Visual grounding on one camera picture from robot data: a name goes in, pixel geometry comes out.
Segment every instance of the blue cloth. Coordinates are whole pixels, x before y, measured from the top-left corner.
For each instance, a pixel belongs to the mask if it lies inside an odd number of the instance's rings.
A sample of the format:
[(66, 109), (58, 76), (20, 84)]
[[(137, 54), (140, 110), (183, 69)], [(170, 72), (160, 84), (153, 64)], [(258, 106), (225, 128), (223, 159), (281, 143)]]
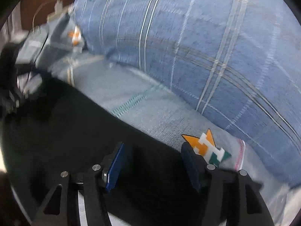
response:
[(301, 183), (301, 29), (283, 0), (75, 0), (74, 17), (90, 51), (146, 72)]

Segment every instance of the silver screw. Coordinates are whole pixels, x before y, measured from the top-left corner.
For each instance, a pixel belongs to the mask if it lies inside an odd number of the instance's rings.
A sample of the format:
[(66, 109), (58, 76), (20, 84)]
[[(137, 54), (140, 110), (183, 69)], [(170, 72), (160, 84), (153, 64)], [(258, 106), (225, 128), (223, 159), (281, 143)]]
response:
[(208, 164), (208, 165), (207, 165), (207, 169), (208, 169), (208, 170), (214, 170), (214, 169), (215, 169), (215, 165)]
[(96, 165), (94, 165), (94, 166), (92, 167), (92, 170), (98, 171), (100, 168), (101, 168), (101, 166), (98, 165), (98, 164), (96, 164)]
[(247, 173), (245, 170), (240, 170), (240, 171), (239, 171), (239, 174), (240, 174), (241, 176), (246, 176), (248, 173)]
[(69, 175), (69, 173), (67, 171), (64, 171), (61, 173), (61, 177), (67, 177)]

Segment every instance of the robotic device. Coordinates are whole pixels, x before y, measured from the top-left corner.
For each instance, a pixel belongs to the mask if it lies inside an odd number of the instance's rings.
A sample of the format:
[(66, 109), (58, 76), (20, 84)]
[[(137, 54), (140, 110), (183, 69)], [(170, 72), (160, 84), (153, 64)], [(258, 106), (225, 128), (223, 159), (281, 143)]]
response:
[[(43, 84), (51, 78), (50, 74), (36, 69), (34, 64), (16, 64), (17, 51), (17, 45), (7, 45), (0, 57), (0, 66), (3, 66), (2, 71), (0, 68), (0, 106), (4, 115), (17, 112), (27, 101), (39, 98), (43, 94)], [(17, 79), (24, 74), (28, 77), (21, 88)], [(126, 156), (127, 146), (119, 143), (112, 154), (85, 173), (62, 172), (46, 195), (32, 225), (80, 225), (76, 207), (78, 190), (84, 191), (88, 226), (111, 225), (103, 194), (114, 188)], [(274, 225), (259, 193), (261, 185), (253, 182), (246, 171), (236, 172), (207, 164), (187, 142), (182, 145), (181, 156), (191, 184), (202, 198), (203, 205), (195, 225), (218, 226), (224, 221), (227, 226)]]

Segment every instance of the black surface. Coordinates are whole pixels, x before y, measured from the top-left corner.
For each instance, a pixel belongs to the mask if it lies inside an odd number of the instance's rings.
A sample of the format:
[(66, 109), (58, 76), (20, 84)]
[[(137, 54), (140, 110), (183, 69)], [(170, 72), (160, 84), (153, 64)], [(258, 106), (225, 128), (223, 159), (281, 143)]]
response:
[(109, 212), (132, 225), (189, 225), (199, 195), (180, 153), (113, 117), (71, 86), (52, 79), (38, 101), (6, 118), (3, 155), (9, 178), (31, 218), (62, 171), (84, 172), (118, 141), (132, 160), (106, 197)]

